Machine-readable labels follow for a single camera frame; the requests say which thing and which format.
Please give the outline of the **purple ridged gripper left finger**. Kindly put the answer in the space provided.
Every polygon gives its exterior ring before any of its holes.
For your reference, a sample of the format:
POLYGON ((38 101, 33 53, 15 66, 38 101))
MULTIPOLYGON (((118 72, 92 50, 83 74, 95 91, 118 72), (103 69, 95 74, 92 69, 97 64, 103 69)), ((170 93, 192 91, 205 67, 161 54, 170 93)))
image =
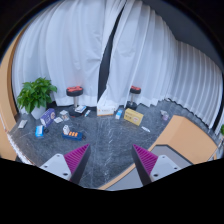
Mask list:
POLYGON ((86 144, 65 155, 55 154, 41 165, 40 168, 72 183, 78 184, 83 175, 90 153, 90 145, 86 144))

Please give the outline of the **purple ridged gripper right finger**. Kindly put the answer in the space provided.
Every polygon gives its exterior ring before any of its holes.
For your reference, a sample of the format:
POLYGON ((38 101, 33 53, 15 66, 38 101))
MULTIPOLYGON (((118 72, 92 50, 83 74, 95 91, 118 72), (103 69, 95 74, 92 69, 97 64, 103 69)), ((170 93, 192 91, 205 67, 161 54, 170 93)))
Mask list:
POLYGON ((180 167, 166 155, 157 156, 136 144, 132 145, 132 157, 143 185, 180 170, 180 167))

